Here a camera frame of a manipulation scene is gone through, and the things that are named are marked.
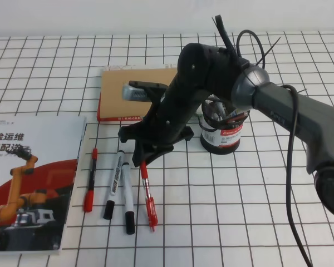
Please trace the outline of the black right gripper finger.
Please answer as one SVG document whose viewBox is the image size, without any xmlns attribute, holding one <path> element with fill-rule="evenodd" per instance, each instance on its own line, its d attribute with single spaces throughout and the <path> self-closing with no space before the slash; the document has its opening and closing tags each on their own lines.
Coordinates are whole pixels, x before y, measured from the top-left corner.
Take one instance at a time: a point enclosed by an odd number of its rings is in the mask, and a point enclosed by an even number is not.
<svg viewBox="0 0 334 267">
<path fill-rule="evenodd" d="M 145 163 L 150 164 L 156 159 L 158 159 L 160 156 L 163 156 L 165 154 L 168 154 L 172 152 L 174 149 L 173 145 L 169 146 L 153 146 L 153 145 L 147 145 L 147 148 L 145 149 Z"/>
<path fill-rule="evenodd" d="M 146 145 L 139 140 L 135 141 L 134 153 L 132 156 L 132 162 L 135 167 L 139 167 L 145 160 L 145 148 Z"/>
</svg>

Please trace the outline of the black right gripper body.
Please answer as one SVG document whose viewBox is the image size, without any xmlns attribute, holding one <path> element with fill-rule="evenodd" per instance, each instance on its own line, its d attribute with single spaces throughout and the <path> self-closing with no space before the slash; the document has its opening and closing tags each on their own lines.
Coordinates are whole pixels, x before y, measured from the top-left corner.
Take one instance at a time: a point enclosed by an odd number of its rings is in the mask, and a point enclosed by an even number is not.
<svg viewBox="0 0 334 267">
<path fill-rule="evenodd" d="M 208 96 L 209 92 L 202 88 L 184 87 L 173 81 L 160 101 L 150 102 L 150 109 L 141 122 L 120 129 L 120 141 L 139 140 L 155 146 L 176 143 L 187 122 Z"/>
</svg>

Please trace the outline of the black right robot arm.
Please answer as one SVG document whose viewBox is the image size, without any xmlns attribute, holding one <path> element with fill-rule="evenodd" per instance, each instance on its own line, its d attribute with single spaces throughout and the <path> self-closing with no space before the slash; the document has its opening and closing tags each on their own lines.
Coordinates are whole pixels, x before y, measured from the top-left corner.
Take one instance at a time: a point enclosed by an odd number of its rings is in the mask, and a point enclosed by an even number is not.
<svg viewBox="0 0 334 267">
<path fill-rule="evenodd" d="M 135 166 L 149 164 L 171 152 L 175 143 L 189 140 L 193 133 L 188 121 L 215 95 L 236 108 L 260 111 L 306 144 L 307 172 L 315 175 L 317 195 L 334 215 L 334 107 L 275 85 L 264 69 L 231 50 L 199 43 L 182 49 L 165 93 L 155 87 L 147 92 L 149 112 L 119 131 L 122 142 L 135 141 Z"/>
</svg>

